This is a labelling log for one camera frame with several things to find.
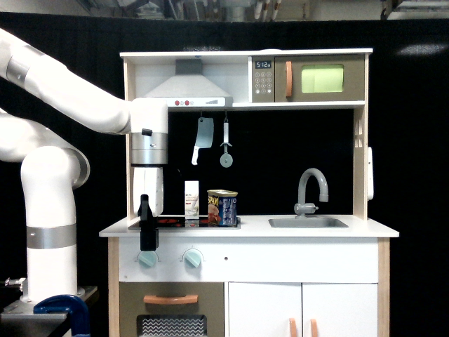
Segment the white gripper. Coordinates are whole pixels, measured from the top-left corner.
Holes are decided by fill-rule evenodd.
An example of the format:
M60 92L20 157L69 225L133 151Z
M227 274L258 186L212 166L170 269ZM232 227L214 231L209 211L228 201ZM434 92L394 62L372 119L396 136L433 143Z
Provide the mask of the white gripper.
M133 210L140 217L140 250L155 251L159 246L156 218L163 213L163 168L135 167Z

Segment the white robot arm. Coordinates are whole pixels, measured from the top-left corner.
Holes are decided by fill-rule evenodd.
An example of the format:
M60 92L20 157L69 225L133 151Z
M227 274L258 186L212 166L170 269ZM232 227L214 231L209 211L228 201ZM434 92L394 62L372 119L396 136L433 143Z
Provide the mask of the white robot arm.
M168 161L168 106L160 98L116 98L7 31L1 32L1 77L81 125L130 136L135 212L163 211ZM21 165L27 226L27 297L38 303L78 291L74 190L90 175L86 156L45 126L1 113L1 160Z

